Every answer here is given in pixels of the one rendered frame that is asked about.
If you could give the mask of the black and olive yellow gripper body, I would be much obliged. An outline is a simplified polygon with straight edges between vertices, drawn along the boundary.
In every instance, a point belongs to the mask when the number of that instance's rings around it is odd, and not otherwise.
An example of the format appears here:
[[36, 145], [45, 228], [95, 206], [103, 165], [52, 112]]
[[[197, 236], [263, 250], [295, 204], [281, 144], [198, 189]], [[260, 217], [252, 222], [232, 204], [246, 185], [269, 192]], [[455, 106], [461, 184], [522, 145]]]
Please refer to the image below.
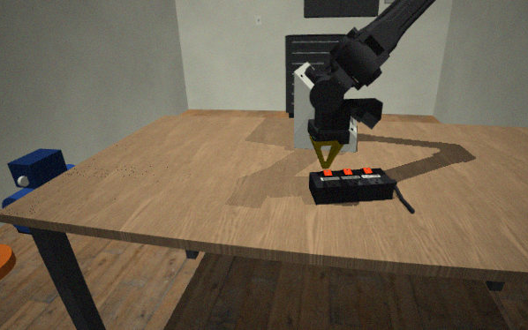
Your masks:
[[349, 130], [332, 131], [333, 112], [321, 113], [314, 109], [314, 119], [308, 120], [307, 131], [314, 142], [338, 141], [340, 145], [350, 143]]

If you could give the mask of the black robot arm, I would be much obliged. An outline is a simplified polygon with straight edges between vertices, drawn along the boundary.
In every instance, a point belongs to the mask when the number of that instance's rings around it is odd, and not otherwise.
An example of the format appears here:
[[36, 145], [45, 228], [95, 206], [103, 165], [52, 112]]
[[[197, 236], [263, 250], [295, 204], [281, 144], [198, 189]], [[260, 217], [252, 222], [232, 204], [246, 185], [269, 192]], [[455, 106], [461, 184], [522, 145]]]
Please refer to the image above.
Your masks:
[[369, 86], [382, 74], [380, 67], [401, 37], [434, 1], [395, 0], [369, 25], [353, 27], [329, 51], [332, 57], [324, 64], [315, 70], [309, 65], [305, 75], [314, 83], [310, 102], [321, 113], [333, 112], [332, 131], [349, 130], [351, 117], [370, 129], [381, 120], [383, 102], [344, 99], [344, 94], [351, 87]]

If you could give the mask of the black power strip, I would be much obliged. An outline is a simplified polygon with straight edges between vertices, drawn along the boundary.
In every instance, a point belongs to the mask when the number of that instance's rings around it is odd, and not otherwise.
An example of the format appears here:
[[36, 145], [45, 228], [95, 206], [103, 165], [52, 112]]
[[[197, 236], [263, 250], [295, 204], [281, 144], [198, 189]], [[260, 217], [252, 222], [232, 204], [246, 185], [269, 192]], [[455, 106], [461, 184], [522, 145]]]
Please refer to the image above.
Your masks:
[[382, 169], [309, 172], [309, 189], [316, 205], [392, 199], [395, 189], [400, 200], [414, 213], [396, 185], [397, 181]]

